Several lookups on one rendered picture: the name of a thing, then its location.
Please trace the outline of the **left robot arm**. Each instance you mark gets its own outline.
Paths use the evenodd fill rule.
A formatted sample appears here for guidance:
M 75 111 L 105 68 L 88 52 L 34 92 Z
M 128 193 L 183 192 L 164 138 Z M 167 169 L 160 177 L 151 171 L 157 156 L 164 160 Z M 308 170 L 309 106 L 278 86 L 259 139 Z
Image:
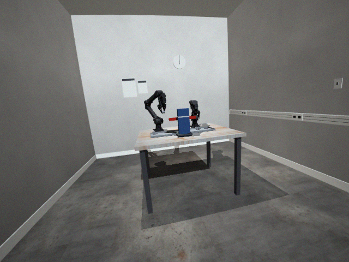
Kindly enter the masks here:
M 198 104 L 197 104 L 196 100 L 189 101 L 189 104 L 190 104 L 190 108 L 191 108 L 192 111 L 198 111 Z M 191 126 L 192 128 L 193 127 L 199 127 L 199 125 L 197 123 L 198 115 L 195 115 L 195 116 L 196 116 L 195 119 L 191 119 L 192 120 L 192 126 Z

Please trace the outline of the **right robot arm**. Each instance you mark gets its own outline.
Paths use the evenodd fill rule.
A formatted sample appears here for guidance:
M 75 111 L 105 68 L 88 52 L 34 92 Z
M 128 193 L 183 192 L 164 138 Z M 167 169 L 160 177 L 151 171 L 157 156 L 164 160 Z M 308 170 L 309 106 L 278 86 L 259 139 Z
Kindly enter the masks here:
M 161 117 L 158 117 L 156 115 L 156 113 L 151 108 L 151 104 L 152 104 L 153 100 L 155 100 L 156 98 L 158 98 L 159 104 L 166 103 L 166 94 L 163 93 L 162 90 L 156 90 L 156 92 L 149 99 L 144 101 L 144 104 L 145 104 L 145 109 L 147 109 L 149 111 L 149 113 L 152 115 L 154 124 L 156 124 L 156 128 L 154 131 L 159 132 L 159 131 L 164 131 L 161 127 L 161 124 L 164 121 Z

